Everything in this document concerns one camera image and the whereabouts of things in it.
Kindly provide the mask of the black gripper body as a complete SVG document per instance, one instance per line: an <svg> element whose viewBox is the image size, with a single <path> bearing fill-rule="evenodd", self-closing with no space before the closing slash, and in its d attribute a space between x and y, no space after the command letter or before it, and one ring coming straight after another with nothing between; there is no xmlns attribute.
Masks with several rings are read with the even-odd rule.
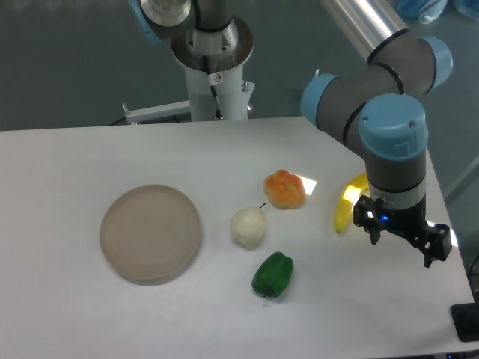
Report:
<svg viewBox="0 0 479 359"><path fill-rule="evenodd" d="M426 190L413 188L403 192L388 192L370 188L373 201L371 239L379 239L385 230L405 239L423 239L426 234Z"/></svg>

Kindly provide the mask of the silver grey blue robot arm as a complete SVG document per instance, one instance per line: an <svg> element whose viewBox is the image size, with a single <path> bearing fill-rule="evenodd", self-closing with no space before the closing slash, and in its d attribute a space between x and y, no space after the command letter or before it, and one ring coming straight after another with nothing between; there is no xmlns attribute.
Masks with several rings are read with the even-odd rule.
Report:
<svg viewBox="0 0 479 359"><path fill-rule="evenodd" d="M226 1L132 1L146 37L170 40L175 58L199 77L190 82L191 118L247 118L244 84L221 85L253 49L249 27ZM353 222L372 243L387 231L424 256L424 266L452 249L449 227L429 225L426 213L428 129L418 96L445 82L453 60L435 37L414 37L386 1L325 1L331 18L364 56L367 69L341 79L321 74L303 91L300 109L315 127L365 163L369 195L353 204Z"/></svg>

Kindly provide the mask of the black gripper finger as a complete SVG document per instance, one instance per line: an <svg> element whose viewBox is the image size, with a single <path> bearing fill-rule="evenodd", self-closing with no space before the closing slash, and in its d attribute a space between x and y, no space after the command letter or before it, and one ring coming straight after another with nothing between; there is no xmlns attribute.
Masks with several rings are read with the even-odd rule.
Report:
<svg viewBox="0 0 479 359"><path fill-rule="evenodd" d="M353 207L353 223L362 227L370 236L372 245L376 245L380 239L381 232L385 229L384 200L372 200L366 195L361 195Z"/></svg>
<svg viewBox="0 0 479 359"><path fill-rule="evenodd" d="M407 240L423 254L425 268L435 261L446 261L450 253L450 227L446 224L426 222Z"/></svg>

